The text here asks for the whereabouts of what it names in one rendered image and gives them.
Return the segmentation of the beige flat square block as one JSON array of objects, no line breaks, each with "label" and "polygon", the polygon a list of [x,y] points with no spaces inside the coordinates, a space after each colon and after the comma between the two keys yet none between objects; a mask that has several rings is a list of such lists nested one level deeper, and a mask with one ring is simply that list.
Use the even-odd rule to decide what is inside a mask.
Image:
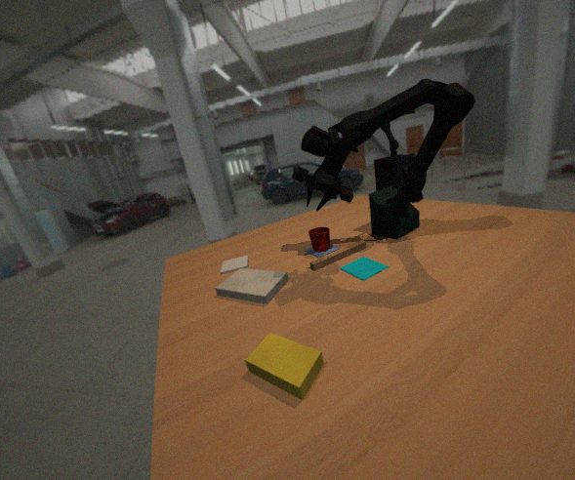
[{"label": "beige flat square block", "polygon": [[239,268],[215,290],[218,296],[268,304],[288,280],[287,272]]}]

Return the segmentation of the yellow rectangular block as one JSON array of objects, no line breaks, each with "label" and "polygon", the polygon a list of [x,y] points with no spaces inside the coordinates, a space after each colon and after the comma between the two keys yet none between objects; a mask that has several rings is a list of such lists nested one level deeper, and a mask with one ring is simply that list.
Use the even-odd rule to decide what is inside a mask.
[{"label": "yellow rectangular block", "polygon": [[268,333],[245,359],[249,372],[304,400],[324,365],[322,352]]}]

